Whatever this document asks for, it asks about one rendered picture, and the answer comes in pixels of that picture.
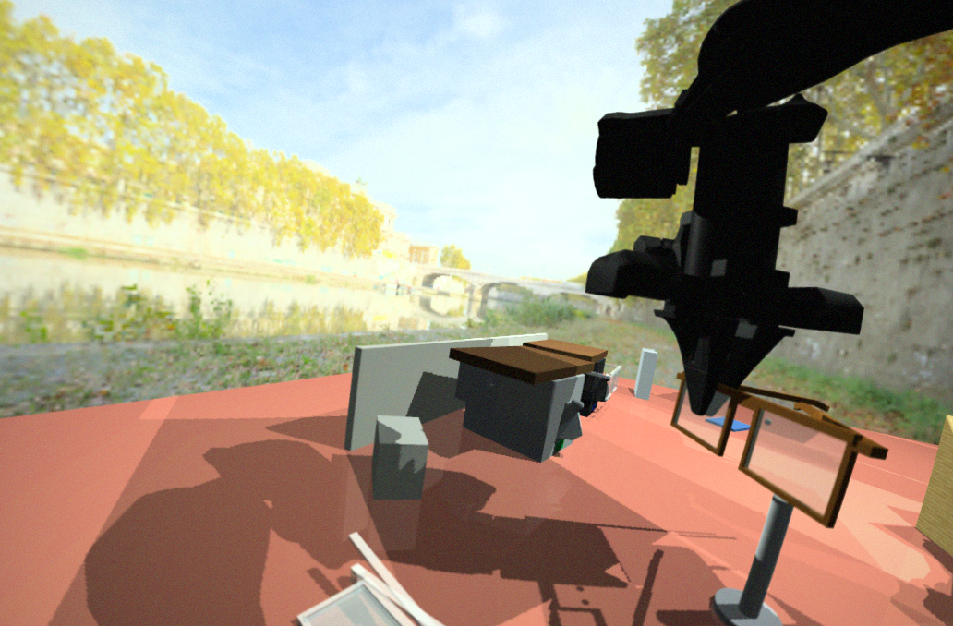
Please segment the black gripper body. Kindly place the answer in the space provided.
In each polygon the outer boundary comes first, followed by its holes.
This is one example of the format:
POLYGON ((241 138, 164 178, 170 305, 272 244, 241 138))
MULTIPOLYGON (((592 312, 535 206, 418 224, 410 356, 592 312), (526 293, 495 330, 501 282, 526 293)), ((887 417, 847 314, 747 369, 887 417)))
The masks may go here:
POLYGON ((623 249, 596 258, 585 293, 665 302, 663 310, 741 322, 860 335, 864 306, 851 294, 788 287, 775 270, 781 228, 798 210, 781 190, 722 184, 696 191, 681 227, 690 226, 683 271, 676 259, 623 249), (744 294, 745 293, 745 294, 744 294))

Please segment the brown tortoiseshell glasses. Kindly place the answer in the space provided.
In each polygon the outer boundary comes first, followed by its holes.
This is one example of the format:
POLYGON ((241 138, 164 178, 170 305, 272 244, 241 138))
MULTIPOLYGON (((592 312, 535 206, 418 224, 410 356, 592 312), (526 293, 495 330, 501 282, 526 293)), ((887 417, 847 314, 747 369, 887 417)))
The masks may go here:
POLYGON ((698 416, 690 410, 684 371, 676 379, 681 383, 670 426, 723 457, 738 405, 753 410, 738 470, 825 528, 835 527, 858 453, 888 456, 879 442, 815 409, 827 412, 830 406, 814 399, 719 383, 706 414, 698 416), (749 392, 794 401, 797 411, 749 392))

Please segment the pale grey flat panel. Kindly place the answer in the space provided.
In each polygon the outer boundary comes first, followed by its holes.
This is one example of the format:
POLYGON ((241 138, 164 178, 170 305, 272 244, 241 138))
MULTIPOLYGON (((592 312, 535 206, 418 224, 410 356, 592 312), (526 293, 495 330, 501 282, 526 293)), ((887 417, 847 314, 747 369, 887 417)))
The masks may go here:
POLYGON ((454 397, 460 362, 450 349, 523 346, 546 333, 450 341, 356 346, 344 448, 376 441, 378 415, 418 417, 422 424, 465 408, 454 397))

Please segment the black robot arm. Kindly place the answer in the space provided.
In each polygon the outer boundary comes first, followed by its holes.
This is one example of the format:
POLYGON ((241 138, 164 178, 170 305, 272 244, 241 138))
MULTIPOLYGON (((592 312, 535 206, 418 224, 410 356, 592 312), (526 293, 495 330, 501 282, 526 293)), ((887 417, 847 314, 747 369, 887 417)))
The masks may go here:
POLYGON ((711 27, 698 75, 674 108, 598 120, 592 174, 601 199, 671 199, 688 184, 692 147, 694 194, 759 184, 785 196, 789 144, 812 143, 827 118, 798 92, 953 29, 953 0, 741 0, 711 27))

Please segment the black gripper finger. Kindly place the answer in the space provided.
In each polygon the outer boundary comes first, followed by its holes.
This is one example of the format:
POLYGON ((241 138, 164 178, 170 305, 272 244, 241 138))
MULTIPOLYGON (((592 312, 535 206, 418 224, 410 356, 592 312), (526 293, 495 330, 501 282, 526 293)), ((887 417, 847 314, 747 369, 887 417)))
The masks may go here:
POLYGON ((719 383, 737 390, 784 336, 794 333, 795 330, 779 326, 740 321, 719 383))
POLYGON ((691 412, 704 416, 717 390, 739 319, 654 309, 675 333, 691 412))

